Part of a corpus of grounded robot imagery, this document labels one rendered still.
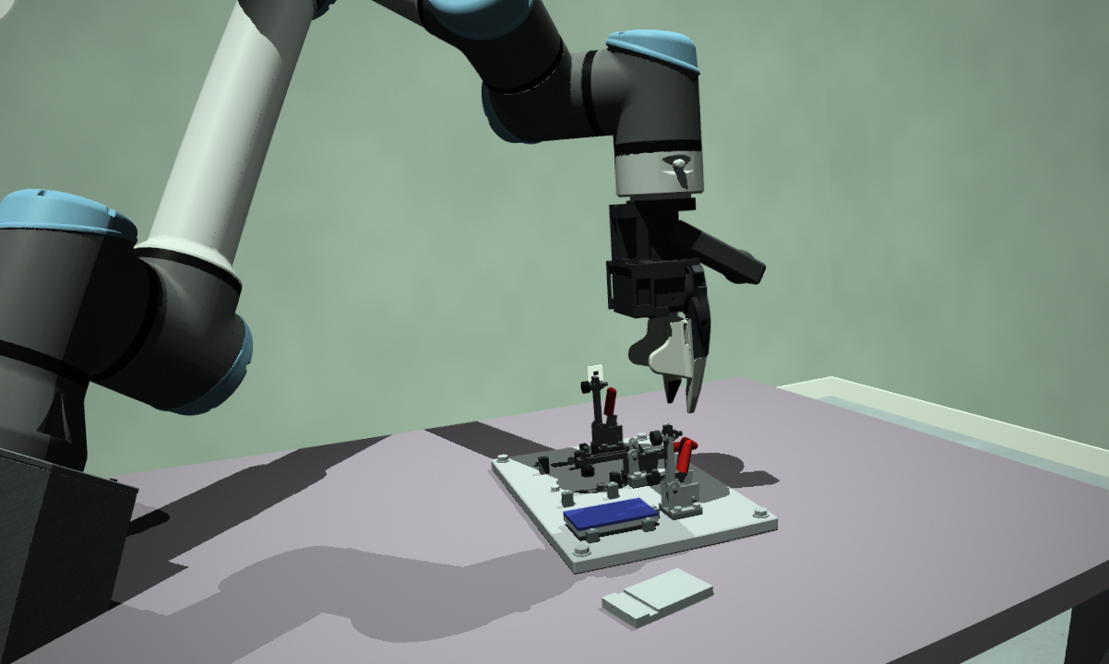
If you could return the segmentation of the toggle clamp with red handle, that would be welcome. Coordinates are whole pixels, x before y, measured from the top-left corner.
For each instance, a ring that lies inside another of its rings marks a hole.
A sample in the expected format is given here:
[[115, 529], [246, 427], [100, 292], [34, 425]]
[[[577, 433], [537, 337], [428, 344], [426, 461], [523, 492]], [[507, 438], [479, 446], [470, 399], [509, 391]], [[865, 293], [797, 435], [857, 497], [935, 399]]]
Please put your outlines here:
[[[623, 459], [625, 469], [621, 469], [622, 480], [625, 480], [625, 483], [632, 489], [661, 483], [659, 459], [664, 458], [663, 448], [650, 450], [650, 448], [640, 448], [638, 440], [632, 441], [634, 440], [630, 438], [629, 446], [621, 451], [610, 451], [610, 453], [592, 456], [589, 448], [584, 448], [581, 457], [576, 457], [577, 464], [583, 466], [581, 478], [596, 476], [596, 468], [592, 464], [611, 461], [611, 459]], [[632, 446], [637, 449], [632, 449]]]

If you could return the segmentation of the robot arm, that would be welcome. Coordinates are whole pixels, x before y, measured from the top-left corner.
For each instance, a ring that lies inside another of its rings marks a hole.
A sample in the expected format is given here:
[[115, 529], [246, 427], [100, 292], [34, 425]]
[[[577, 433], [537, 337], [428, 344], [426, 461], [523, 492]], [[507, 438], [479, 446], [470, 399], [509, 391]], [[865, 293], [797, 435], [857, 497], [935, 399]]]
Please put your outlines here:
[[[235, 313], [235, 251], [311, 21], [336, 1], [235, 1], [145, 243], [93, 200], [6, 195], [0, 448], [83, 472], [89, 381], [185, 416], [242, 384], [254, 338]], [[705, 192], [686, 35], [628, 30], [569, 52], [542, 0], [372, 1], [469, 59], [498, 137], [614, 136], [617, 196]]]

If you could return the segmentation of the blue flat blank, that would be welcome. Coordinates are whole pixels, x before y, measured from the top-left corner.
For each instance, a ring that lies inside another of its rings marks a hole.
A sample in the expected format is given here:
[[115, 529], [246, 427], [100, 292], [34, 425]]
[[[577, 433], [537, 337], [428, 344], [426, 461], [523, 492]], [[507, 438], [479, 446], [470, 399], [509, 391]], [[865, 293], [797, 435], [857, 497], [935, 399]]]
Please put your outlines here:
[[659, 512], [639, 498], [564, 510], [563, 517], [566, 524], [578, 537], [587, 537], [587, 530], [590, 528], [596, 528], [598, 532], [602, 533], [625, 527], [639, 527], [642, 525], [640, 520], [647, 517], [654, 518], [655, 522], [659, 522]]

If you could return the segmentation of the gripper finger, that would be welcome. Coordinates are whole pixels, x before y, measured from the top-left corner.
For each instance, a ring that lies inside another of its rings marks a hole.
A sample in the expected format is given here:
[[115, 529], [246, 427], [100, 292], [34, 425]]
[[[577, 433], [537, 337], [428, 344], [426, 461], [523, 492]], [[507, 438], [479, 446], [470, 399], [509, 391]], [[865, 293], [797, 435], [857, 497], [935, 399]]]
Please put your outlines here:
[[665, 343], [649, 356], [652, 372], [686, 378], [688, 413], [696, 410], [710, 348], [708, 286], [696, 286], [699, 283], [694, 280], [695, 295], [689, 300], [686, 319], [670, 318]]
[[[632, 344], [629, 348], [629, 360], [632, 364], [649, 366], [649, 356], [657, 351], [659, 347], [665, 343], [665, 325], [667, 321], [670, 318], [674, 318], [674, 316], [680, 318], [680, 315], [678, 314], [669, 314], [669, 318], [649, 318], [647, 337], [635, 344]], [[681, 378], [674, 377], [673, 375], [663, 376], [667, 403], [674, 402], [678, 386], [680, 386], [681, 382]]]

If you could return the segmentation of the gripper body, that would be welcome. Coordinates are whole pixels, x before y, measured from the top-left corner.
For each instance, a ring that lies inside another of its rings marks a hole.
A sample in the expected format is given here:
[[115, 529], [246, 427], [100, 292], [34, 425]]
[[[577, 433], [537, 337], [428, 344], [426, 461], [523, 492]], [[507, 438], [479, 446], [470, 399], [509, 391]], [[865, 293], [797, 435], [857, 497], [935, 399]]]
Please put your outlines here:
[[686, 314], [689, 300], [695, 295], [694, 280], [699, 286], [708, 286], [699, 257], [669, 241], [678, 211], [688, 210], [696, 210], [696, 197], [609, 205], [611, 261], [606, 261], [609, 310], [614, 308], [617, 314], [629, 318], [650, 319]]

